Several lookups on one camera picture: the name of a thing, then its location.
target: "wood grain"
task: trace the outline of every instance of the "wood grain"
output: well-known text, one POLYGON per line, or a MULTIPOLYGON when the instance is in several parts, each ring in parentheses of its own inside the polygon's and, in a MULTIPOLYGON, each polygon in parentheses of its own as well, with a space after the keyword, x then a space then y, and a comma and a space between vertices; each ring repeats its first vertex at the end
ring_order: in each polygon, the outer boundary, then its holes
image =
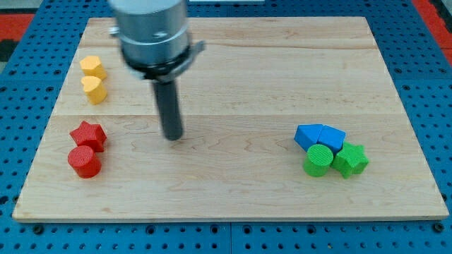
POLYGON ((448 210, 364 18, 194 18, 207 50, 179 79, 185 134, 161 136, 147 82, 127 73, 111 19, 90 19, 18 199, 20 222, 443 219, 448 210), (83 96, 100 56, 107 99, 83 96), (69 131, 100 123, 102 171, 81 180, 69 131), (363 144, 366 171, 315 179, 293 140, 325 123, 363 144))

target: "blue hexagon block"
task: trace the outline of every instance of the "blue hexagon block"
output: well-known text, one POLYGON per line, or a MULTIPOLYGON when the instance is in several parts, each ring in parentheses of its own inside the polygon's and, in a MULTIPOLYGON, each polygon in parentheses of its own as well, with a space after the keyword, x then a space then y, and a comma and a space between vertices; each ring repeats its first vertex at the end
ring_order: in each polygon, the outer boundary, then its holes
POLYGON ((323 129, 323 124, 302 124, 298 125, 297 132, 295 132, 295 142, 303 148, 304 151, 317 144, 320 133, 323 129))
POLYGON ((334 155, 336 155, 343 146, 345 140, 345 132, 331 126, 323 126, 320 132, 317 144, 322 144, 331 149, 334 155))

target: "blue pegboard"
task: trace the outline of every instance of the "blue pegboard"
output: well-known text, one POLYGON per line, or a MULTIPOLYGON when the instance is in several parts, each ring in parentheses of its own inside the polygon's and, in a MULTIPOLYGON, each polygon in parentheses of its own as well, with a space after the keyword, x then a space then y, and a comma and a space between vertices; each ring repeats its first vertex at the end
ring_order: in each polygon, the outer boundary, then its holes
MULTIPOLYGON (((452 70, 408 0, 190 5, 191 17, 365 16, 452 207, 452 70)), ((16 198, 89 17, 105 0, 44 0, 0 75, 0 253, 447 253, 452 221, 19 224, 16 198)))

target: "red surface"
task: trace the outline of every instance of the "red surface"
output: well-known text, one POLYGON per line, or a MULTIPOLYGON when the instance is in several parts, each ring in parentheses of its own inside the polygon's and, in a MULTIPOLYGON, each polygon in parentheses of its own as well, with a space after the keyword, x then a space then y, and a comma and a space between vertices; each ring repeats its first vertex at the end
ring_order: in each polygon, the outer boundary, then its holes
POLYGON ((84 179, 97 175, 102 167, 93 149, 87 145, 72 149, 68 155, 68 163, 78 176, 84 179))
POLYGON ((83 121, 81 125, 70 132, 71 137, 77 145, 87 145, 94 152, 104 152, 104 142, 107 139, 100 124, 90 124, 83 121))
POLYGON ((0 14, 0 40, 20 41, 35 14, 0 14))
POLYGON ((435 6, 429 3, 429 0, 412 0, 412 2, 443 50, 448 62, 452 65, 452 34, 446 29, 444 20, 438 15, 435 6))

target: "metal cylinder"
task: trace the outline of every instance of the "metal cylinder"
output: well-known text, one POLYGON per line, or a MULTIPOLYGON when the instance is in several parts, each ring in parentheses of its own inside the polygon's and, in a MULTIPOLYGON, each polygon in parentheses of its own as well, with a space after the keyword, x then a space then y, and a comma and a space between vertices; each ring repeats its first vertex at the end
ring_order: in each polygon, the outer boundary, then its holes
POLYGON ((184 131, 179 113, 176 81, 161 83, 153 80, 152 84, 163 134, 168 140, 178 140, 184 131))
POLYGON ((142 65, 164 64, 190 45, 185 0, 109 0, 113 33, 124 56, 142 65))

